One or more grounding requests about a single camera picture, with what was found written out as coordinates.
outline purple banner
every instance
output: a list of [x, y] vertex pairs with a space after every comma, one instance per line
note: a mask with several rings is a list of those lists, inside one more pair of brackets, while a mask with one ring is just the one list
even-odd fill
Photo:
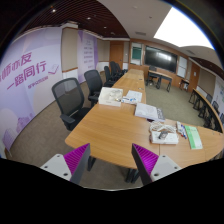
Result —
[[54, 101], [62, 79], [60, 27], [27, 33], [8, 48], [0, 66], [0, 138], [7, 150], [24, 127]]

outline door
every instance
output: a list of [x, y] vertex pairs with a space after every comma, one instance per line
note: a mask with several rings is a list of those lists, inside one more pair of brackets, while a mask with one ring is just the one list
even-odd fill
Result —
[[124, 55], [124, 42], [111, 41], [110, 42], [110, 61], [114, 61], [123, 69], [123, 55]]
[[193, 89], [197, 88], [199, 79], [200, 67], [192, 62], [191, 66], [191, 76], [189, 80], [188, 91], [191, 93]]

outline poster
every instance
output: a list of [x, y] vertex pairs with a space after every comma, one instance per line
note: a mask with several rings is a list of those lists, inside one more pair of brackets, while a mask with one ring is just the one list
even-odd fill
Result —
[[97, 38], [83, 32], [78, 31], [78, 81], [85, 81], [84, 73], [89, 70], [96, 69], [98, 63]]
[[60, 27], [32, 31], [14, 41], [0, 65], [0, 138], [7, 150], [26, 125], [55, 99], [62, 79]]

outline gray carpet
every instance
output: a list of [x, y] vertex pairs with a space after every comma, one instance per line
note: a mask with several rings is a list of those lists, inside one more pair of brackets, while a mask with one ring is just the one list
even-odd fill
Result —
[[[173, 86], [168, 93], [166, 86], [167, 84], [162, 84], [159, 90], [155, 86], [146, 87], [147, 104], [162, 108], [167, 119], [202, 126], [203, 119], [197, 116], [198, 111], [188, 102], [190, 94]], [[81, 88], [85, 95], [84, 106], [90, 107], [87, 84], [82, 83]], [[17, 137], [11, 148], [12, 157], [7, 153], [8, 159], [40, 167], [55, 154], [71, 151], [72, 148], [65, 144], [65, 138], [70, 132], [59, 116], [60, 110], [56, 102], [46, 107]], [[84, 171], [80, 185], [84, 188], [106, 190], [141, 187], [140, 178], [135, 184], [125, 182], [127, 172], [127, 168], [96, 160], [90, 172]]]

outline desk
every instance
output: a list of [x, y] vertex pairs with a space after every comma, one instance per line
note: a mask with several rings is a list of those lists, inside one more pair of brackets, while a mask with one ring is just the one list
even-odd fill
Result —
[[181, 90], [183, 89], [183, 84], [186, 84], [187, 85], [187, 88], [186, 88], [186, 92], [187, 92], [188, 85], [189, 85], [189, 81], [188, 80], [185, 80], [185, 79], [181, 79], [180, 86], [179, 86], [179, 88]]
[[160, 73], [160, 72], [156, 72], [156, 71], [149, 70], [149, 72], [148, 72], [148, 79], [147, 79], [146, 86], [148, 86], [149, 78], [150, 78], [151, 76], [156, 76], [156, 77], [159, 78], [159, 80], [158, 80], [158, 82], [157, 82], [157, 85], [156, 85], [156, 88], [157, 88], [157, 89], [160, 88], [162, 79], [168, 80], [168, 81], [169, 81], [169, 84], [168, 84], [168, 86], [167, 86], [167, 91], [168, 91], [168, 92], [170, 91], [171, 82], [172, 82], [172, 80], [173, 80], [172, 77], [170, 77], [170, 76], [168, 76], [168, 75], [165, 75], [165, 74], [163, 74], [163, 73]]
[[[122, 88], [123, 95], [130, 89], [141, 91], [142, 103], [146, 103], [145, 90], [138, 89], [142, 85], [143, 71], [131, 69], [113, 87]], [[97, 103], [65, 139], [66, 144], [77, 148], [90, 143], [92, 157], [131, 169], [137, 169], [131, 154], [132, 143], [157, 155], [166, 154], [182, 168], [208, 161], [224, 148], [223, 134], [202, 127], [197, 127], [203, 144], [201, 150], [191, 150], [189, 140], [181, 136], [177, 145], [152, 144], [149, 123], [134, 116], [135, 107], [125, 103], [121, 107]], [[166, 119], [165, 123], [176, 126], [176, 121]]]

